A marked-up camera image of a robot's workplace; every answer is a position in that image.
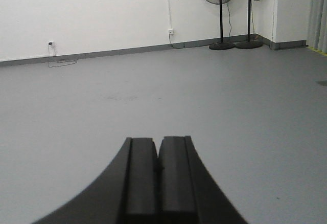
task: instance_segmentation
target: white conduit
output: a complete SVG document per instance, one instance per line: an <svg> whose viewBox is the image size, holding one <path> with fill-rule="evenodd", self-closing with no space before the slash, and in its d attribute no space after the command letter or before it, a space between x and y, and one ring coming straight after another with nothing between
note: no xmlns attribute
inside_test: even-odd
<svg viewBox="0 0 327 224"><path fill-rule="evenodd" d="M167 0L167 9L168 9L168 29L172 28L172 17L170 15L170 3L169 0Z"/></svg>

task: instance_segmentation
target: fan pole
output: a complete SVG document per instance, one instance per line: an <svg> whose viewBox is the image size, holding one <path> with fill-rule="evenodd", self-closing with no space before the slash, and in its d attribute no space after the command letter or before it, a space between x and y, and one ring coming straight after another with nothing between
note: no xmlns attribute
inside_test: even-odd
<svg viewBox="0 0 327 224"><path fill-rule="evenodd" d="M209 46L212 50L226 50L235 47L234 43L226 42L224 43L223 34L223 0L219 0L219 16L220 16L220 42L215 42Z"/></svg>
<svg viewBox="0 0 327 224"><path fill-rule="evenodd" d="M251 0L248 0L247 8L247 39L246 41L236 43L238 49L255 49L263 45L262 42L251 41Z"/></svg>
<svg viewBox="0 0 327 224"><path fill-rule="evenodd" d="M222 0L219 0L219 15L220 15L220 43L224 43L224 36L223 36L223 4Z"/></svg>
<svg viewBox="0 0 327 224"><path fill-rule="evenodd" d="M248 11L247 11L247 41L251 39L251 0L248 0Z"/></svg>

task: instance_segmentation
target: black plastic component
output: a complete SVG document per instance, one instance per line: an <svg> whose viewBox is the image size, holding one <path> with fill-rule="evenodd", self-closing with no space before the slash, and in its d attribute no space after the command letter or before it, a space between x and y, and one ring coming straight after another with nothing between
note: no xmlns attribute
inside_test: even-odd
<svg viewBox="0 0 327 224"><path fill-rule="evenodd" d="M189 156L199 223L247 224L205 168L191 137L185 137L185 144Z"/></svg>
<svg viewBox="0 0 327 224"><path fill-rule="evenodd" d="M100 176L34 224L247 224L215 183L191 137L127 138Z"/></svg>
<svg viewBox="0 0 327 224"><path fill-rule="evenodd" d="M159 151L164 212L196 213L184 137L165 137Z"/></svg>
<svg viewBox="0 0 327 224"><path fill-rule="evenodd" d="M157 160L157 152L151 138L133 138L126 199L126 223L156 223Z"/></svg>
<svg viewBox="0 0 327 224"><path fill-rule="evenodd" d="M67 204L34 224L116 224L122 222L131 138L100 176Z"/></svg>

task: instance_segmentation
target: gray floor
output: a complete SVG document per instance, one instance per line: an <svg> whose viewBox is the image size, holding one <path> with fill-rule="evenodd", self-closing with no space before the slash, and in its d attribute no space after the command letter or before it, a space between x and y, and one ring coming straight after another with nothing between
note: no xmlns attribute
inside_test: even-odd
<svg viewBox="0 0 327 224"><path fill-rule="evenodd" d="M325 224L327 58L207 47L0 68L0 223L71 199L125 137L191 135L250 224Z"/></svg>

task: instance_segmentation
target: white wall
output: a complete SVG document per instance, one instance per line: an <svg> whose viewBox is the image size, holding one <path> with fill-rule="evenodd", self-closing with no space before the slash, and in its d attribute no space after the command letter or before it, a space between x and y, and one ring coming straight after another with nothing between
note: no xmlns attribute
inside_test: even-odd
<svg viewBox="0 0 327 224"><path fill-rule="evenodd" d="M278 0L276 41L307 39L311 0Z"/></svg>
<svg viewBox="0 0 327 224"><path fill-rule="evenodd" d="M166 0L0 0L0 60L167 43Z"/></svg>
<svg viewBox="0 0 327 224"><path fill-rule="evenodd" d="M172 42L219 36L219 8L205 0L169 0ZM247 0L232 0L231 35L247 31ZM0 0L0 61L168 44L167 0ZM309 2L253 2L255 32L275 42L306 39ZM227 4L223 5L228 36Z"/></svg>
<svg viewBox="0 0 327 224"><path fill-rule="evenodd" d="M275 42L277 0L252 1L255 32Z"/></svg>
<svg viewBox="0 0 327 224"><path fill-rule="evenodd" d="M175 42L217 38L219 30L219 6L206 0L170 0ZM231 35L244 35L247 31L247 1L231 0ZM229 34L227 4L223 5L224 36Z"/></svg>

